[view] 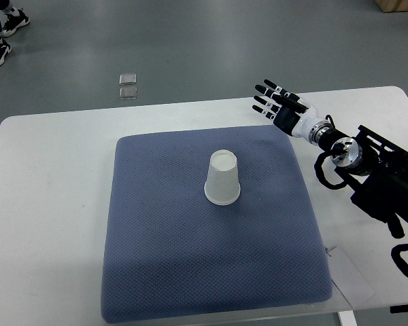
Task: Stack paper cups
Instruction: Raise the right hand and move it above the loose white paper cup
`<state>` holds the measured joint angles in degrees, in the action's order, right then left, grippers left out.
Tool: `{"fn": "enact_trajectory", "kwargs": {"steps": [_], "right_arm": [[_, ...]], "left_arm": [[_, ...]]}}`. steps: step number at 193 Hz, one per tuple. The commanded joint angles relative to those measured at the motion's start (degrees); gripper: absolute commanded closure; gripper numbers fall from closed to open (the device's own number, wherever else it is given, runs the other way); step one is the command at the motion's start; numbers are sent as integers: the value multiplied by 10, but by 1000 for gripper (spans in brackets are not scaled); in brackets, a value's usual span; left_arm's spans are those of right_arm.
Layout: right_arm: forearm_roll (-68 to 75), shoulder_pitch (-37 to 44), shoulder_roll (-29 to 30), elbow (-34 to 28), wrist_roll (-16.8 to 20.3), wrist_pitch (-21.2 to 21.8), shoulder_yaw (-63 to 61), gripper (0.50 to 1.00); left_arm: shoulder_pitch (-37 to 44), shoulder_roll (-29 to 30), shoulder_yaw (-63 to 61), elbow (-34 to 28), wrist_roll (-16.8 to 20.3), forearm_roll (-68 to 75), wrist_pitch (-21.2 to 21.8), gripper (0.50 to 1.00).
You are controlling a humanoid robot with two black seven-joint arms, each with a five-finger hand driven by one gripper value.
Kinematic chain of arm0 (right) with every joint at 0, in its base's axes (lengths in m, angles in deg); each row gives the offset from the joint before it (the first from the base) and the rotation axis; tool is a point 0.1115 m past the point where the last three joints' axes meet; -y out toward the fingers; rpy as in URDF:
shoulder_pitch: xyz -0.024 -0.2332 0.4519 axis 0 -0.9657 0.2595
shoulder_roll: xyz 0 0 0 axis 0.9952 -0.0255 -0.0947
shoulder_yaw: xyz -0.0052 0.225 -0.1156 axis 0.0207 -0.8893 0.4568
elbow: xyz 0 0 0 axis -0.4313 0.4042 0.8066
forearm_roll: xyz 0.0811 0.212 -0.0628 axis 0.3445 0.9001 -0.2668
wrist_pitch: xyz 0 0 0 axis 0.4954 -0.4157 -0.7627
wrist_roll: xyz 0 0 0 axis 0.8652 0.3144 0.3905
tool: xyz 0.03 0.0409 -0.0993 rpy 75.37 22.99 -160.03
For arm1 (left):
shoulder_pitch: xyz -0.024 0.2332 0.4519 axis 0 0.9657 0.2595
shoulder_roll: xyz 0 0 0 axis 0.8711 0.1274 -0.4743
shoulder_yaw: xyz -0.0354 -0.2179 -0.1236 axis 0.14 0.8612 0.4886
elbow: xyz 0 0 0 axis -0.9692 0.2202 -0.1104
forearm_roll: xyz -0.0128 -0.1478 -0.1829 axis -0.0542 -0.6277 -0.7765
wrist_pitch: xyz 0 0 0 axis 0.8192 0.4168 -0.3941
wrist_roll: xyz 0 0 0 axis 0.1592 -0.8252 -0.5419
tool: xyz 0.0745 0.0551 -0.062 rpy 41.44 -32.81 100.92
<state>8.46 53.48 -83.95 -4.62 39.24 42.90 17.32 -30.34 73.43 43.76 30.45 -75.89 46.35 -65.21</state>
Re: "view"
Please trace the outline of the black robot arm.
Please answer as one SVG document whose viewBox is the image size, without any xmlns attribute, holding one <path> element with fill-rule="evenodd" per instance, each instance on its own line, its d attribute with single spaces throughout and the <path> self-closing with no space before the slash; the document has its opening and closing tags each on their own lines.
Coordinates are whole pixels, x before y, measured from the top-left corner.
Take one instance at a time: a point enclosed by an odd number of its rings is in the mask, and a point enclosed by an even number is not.
<svg viewBox="0 0 408 326">
<path fill-rule="evenodd" d="M 328 189 L 353 189 L 350 200 L 370 217 L 385 223 L 394 238 L 408 223 L 408 152 L 365 126 L 350 137 L 335 127 L 331 116 L 297 94 L 265 80 L 255 89 L 253 109 L 285 134 L 318 146 L 314 170 Z"/>
</svg>

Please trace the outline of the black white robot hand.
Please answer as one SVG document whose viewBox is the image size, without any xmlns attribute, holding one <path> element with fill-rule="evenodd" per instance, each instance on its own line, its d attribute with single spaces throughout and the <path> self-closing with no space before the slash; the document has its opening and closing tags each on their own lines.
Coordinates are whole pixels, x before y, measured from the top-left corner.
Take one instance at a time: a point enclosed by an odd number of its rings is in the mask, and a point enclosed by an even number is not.
<svg viewBox="0 0 408 326">
<path fill-rule="evenodd" d="M 264 83 L 266 86 L 255 85 L 255 90 L 267 98 L 273 99 L 279 105 L 255 95 L 254 100 L 265 108 L 253 105 L 253 110 L 273 121 L 275 126 L 289 136 L 312 139 L 318 123 L 316 108 L 309 106 L 309 104 L 304 106 L 292 100 L 291 98 L 294 98 L 293 93 L 268 79 L 265 79 Z"/>
</svg>

